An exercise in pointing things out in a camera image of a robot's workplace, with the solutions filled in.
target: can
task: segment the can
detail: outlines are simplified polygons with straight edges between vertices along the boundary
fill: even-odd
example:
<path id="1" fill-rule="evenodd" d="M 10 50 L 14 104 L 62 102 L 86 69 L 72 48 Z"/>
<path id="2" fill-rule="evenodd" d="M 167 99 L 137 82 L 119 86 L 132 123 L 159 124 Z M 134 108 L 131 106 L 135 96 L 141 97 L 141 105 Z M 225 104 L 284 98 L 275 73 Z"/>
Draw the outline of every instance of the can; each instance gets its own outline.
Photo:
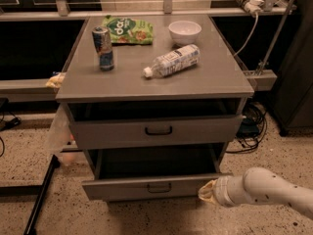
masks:
<path id="1" fill-rule="evenodd" d="M 110 30 L 105 26 L 97 26 L 92 31 L 94 44 L 99 57 L 99 66 L 102 71 L 114 68 L 113 50 Z"/>

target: clear bottle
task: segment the clear bottle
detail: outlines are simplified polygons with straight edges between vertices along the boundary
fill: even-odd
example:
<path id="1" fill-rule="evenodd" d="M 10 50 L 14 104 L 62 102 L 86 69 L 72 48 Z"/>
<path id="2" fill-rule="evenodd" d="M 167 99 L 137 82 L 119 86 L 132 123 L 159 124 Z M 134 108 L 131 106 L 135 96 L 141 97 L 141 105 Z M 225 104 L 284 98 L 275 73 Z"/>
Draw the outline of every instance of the clear bottle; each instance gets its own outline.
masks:
<path id="1" fill-rule="evenodd" d="M 199 60 L 199 48 L 190 44 L 155 58 L 151 67 L 144 68 L 143 75 L 146 78 L 166 77 L 196 64 Z"/>

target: bowl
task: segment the bowl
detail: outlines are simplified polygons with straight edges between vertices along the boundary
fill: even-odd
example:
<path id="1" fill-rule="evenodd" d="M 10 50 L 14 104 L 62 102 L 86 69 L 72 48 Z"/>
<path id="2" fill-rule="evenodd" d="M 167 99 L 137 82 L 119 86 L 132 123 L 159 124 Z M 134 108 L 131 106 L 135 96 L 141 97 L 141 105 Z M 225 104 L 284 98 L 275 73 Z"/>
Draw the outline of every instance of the bowl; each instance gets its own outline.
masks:
<path id="1" fill-rule="evenodd" d="M 195 43 L 201 32 L 201 26 L 191 21 L 176 21 L 168 27 L 173 41 L 178 46 Z"/>

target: speckled floor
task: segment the speckled floor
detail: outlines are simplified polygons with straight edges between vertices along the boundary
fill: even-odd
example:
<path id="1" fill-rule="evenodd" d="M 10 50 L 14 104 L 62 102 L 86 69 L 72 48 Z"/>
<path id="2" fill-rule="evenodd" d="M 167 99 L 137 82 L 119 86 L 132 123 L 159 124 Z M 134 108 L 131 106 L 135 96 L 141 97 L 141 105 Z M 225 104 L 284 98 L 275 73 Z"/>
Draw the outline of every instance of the speckled floor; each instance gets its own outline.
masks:
<path id="1" fill-rule="evenodd" d="M 45 140 L 54 114 L 16 114 L 22 124 L 0 133 L 6 145 L 0 158 L 0 184 L 40 184 L 51 158 Z M 227 154 L 222 171 L 239 175 L 252 166 L 263 166 L 313 189 L 312 132 L 281 137 L 276 122 L 267 118 L 267 134 L 258 150 L 245 155 Z M 224 209 L 197 198 L 109 204 L 89 201 L 80 183 L 92 178 L 85 163 L 62 165 L 55 171 L 37 221 L 38 235 L 313 234 L 312 220 L 283 206 Z M 0 200 L 0 234 L 22 234 L 33 203 L 33 198 Z"/>

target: green chip bag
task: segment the green chip bag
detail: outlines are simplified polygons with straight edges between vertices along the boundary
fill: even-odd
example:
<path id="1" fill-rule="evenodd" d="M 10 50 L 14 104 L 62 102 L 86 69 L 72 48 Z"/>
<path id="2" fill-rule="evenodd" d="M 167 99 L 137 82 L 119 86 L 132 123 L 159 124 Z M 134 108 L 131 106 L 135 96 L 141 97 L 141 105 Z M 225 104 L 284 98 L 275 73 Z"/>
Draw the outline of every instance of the green chip bag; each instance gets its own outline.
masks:
<path id="1" fill-rule="evenodd" d="M 110 29 L 112 43 L 152 44 L 154 27 L 143 20 L 106 16 L 103 26 Z"/>

